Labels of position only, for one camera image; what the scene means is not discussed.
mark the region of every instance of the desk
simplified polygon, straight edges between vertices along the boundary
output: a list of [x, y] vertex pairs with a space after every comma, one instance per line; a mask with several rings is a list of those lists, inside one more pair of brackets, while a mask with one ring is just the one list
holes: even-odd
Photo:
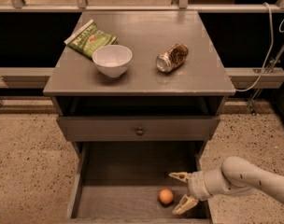
[[[75, 30], [90, 19], [118, 35], [133, 59], [125, 74], [109, 78], [66, 47], [44, 90], [80, 156], [69, 223], [199, 223], [207, 217], [202, 207], [172, 216], [187, 190], [167, 174], [199, 169], [194, 156], [200, 158], [215, 132], [234, 86], [198, 13], [84, 12]], [[175, 43], [190, 54], [177, 70], [161, 73], [156, 57]], [[171, 206], [157, 201], [163, 187], [175, 192]]]

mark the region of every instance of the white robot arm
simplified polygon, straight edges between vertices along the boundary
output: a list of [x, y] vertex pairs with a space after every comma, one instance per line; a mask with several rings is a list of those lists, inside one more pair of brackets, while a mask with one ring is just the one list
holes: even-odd
[[217, 194], [245, 196], [256, 189], [284, 204], [284, 176], [267, 172], [239, 157], [225, 159], [219, 169], [169, 175], [187, 183], [190, 193], [182, 197], [173, 214], [182, 214], [196, 206], [199, 200]]

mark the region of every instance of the drawer knob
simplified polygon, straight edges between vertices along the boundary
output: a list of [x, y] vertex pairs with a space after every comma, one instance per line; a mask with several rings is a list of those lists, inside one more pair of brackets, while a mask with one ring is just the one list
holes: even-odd
[[136, 135], [142, 136], [144, 134], [144, 130], [139, 127], [135, 130]]

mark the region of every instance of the gray tabletop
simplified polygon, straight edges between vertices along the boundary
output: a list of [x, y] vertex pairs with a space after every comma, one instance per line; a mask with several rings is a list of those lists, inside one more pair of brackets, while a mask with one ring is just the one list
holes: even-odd
[[[101, 74], [92, 60], [66, 47], [44, 90], [48, 96], [234, 94], [218, 53], [197, 12], [83, 12], [75, 31], [93, 19], [99, 29], [115, 34], [133, 53], [130, 68], [118, 78]], [[156, 58], [176, 43], [187, 45], [186, 62], [169, 74], [160, 72]]]

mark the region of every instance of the floor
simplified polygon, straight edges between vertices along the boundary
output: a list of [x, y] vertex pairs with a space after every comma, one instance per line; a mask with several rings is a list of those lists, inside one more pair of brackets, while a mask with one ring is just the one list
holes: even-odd
[[[266, 101], [257, 116], [244, 101], [228, 101], [201, 158], [203, 170], [228, 156], [245, 158], [284, 175], [284, 125]], [[8, 101], [0, 112], [0, 224], [64, 222], [78, 166], [49, 101]], [[248, 197], [209, 200], [214, 223], [284, 223], [284, 206], [257, 191]]]

